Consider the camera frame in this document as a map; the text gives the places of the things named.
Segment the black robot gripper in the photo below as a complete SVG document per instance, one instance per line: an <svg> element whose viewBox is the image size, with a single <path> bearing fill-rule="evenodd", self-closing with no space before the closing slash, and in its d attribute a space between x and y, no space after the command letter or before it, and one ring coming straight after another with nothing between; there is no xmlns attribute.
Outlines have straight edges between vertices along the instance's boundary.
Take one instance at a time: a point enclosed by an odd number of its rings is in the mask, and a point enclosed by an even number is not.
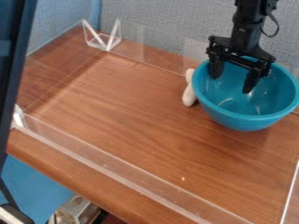
<svg viewBox="0 0 299 224"><path fill-rule="evenodd" d="M243 93L248 94L256 86L260 77L268 76L276 58L259 46L265 19L277 21L272 15L277 0L235 0L236 12L232 16L232 32L228 38L209 36L206 54L209 57L209 76L216 80L221 76L224 62L244 67L248 70Z"/></svg>

